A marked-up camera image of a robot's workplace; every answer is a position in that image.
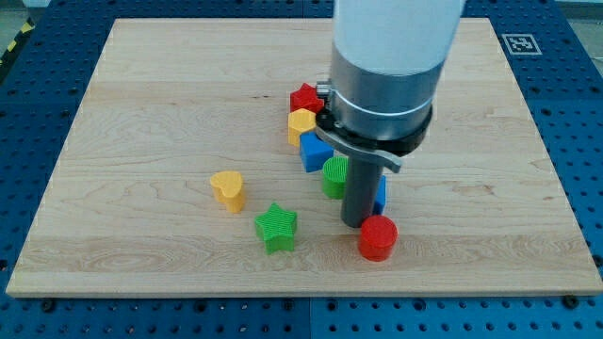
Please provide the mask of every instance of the yellow pentagon block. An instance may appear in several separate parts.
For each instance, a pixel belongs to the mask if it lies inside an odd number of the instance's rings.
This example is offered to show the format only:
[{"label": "yellow pentagon block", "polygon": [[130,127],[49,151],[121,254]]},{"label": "yellow pentagon block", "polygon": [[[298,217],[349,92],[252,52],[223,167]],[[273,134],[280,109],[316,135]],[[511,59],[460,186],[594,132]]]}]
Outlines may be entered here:
[{"label": "yellow pentagon block", "polygon": [[317,126],[317,115],[305,108],[289,113],[288,141],[295,147],[300,147],[300,135],[314,130]]},{"label": "yellow pentagon block", "polygon": [[235,170],[218,172],[209,179],[214,198],[226,205],[232,213],[239,213],[245,205],[245,191],[243,190],[243,176]]}]

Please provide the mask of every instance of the toy block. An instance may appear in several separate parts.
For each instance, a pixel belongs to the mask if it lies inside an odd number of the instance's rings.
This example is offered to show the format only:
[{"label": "toy block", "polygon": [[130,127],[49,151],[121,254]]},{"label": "toy block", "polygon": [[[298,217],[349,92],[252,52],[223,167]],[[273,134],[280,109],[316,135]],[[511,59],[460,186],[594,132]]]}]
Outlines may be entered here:
[{"label": "toy block", "polygon": [[334,156],[322,167],[322,192],[331,199],[343,199],[348,173],[348,158]]},{"label": "toy block", "polygon": [[316,133],[307,132],[300,136],[300,157],[306,173],[321,170],[333,155],[333,147],[320,140]]},{"label": "toy block", "polygon": [[324,101],[317,97],[317,89],[306,83],[289,95],[289,103],[291,106],[290,112],[305,108],[318,113],[324,107]]},{"label": "toy block", "polygon": [[276,202],[268,212],[255,217],[255,233],[266,243],[266,254],[277,250],[293,251],[297,226],[297,212],[287,211]]},{"label": "toy block", "polygon": [[245,191],[243,189],[243,176],[234,170],[218,172],[209,179],[214,198],[226,205],[232,213],[239,213],[245,205]]},{"label": "toy block", "polygon": [[377,190],[377,197],[375,197],[375,204],[373,205],[373,215],[383,214],[385,204],[387,203],[387,179],[385,176],[381,177],[379,181],[379,189]]},{"label": "toy block", "polygon": [[384,216],[371,216],[362,223],[358,250],[368,260],[380,262],[392,254],[397,239],[398,228],[394,221]]},{"label": "toy block", "polygon": [[288,141],[296,147],[300,147],[300,135],[314,130],[317,126],[317,115],[305,108],[289,113],[288,120]]}]

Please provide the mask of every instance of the red block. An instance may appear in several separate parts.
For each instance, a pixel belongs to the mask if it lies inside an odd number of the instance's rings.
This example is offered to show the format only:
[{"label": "red block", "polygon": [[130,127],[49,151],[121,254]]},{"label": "red block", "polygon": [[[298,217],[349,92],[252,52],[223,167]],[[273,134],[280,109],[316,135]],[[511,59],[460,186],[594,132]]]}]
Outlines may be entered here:
[{"label": "red block", "polygon": [[384,216],[368,217],[360,229],[358,250],[368,260],[380,262],[389,258],[397,239],[394,221]]},{"label": "red block", "polygon": [[289,99],[291,112],[305,108],[318,113],[324,107],[324,101],[317,97],[317,90],[306,83],[303,83],[300,89],[292,92]]}]

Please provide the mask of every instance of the blue pegboard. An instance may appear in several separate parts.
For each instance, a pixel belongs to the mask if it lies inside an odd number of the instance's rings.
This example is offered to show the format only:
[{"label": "blue pegboard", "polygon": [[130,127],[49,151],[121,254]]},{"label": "blue pegboard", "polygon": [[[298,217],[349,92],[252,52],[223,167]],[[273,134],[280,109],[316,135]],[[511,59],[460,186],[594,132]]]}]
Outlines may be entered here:
[{"label": "blue pegboard", "polygon": [[[53,1],[0,87],[2,289],[115,18],[318,18],[332,14],[330,0]],[[580,228],[600,261],[601,77],[552,0],[469,0],[464,16],[492,21]],[[503,34],[531,35],[541,54],[512,54]],[[485,334],[603,337],[603,297],[15,300],[0,294],[0,338]]]}]

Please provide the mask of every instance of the wood grain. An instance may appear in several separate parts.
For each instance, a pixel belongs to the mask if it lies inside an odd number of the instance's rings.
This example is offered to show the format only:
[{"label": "wood grain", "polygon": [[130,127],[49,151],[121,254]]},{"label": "wood grain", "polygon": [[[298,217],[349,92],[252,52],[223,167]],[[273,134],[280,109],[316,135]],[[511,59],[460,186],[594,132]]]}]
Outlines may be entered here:
[{"label": "wood grain", "polygon": [[[288,93],[325,79],[327,20],[118,20],[8,285],[13,297],[536,296],[603,290],[488,21],[462,21],[421,147],[387,174],[393,257],[286,143]],[[239,170],[228,213],[209,178]],[[253,218],[296,210],[294,252]]]}]

